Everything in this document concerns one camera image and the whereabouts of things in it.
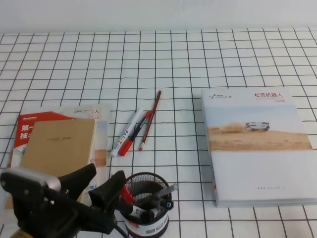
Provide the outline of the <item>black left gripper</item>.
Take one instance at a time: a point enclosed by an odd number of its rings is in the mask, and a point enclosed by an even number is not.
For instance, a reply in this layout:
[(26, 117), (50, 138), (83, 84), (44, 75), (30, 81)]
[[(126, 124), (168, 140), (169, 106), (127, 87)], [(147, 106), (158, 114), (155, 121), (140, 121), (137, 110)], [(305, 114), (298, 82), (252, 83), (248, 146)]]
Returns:
[(124, 171), (116, 172), (99, 187), (89, 191), (91, 205), (77, 199), (96, 175), (90, 163), (58, 177), (59, 192), (38, 182), (3, 173), (2, 188), (11, 194), (18, 221), (16, 235), (31, 238), (73, 238), (80, 231), (110, 234), (116, 228), (114, 210), (126, 183)]

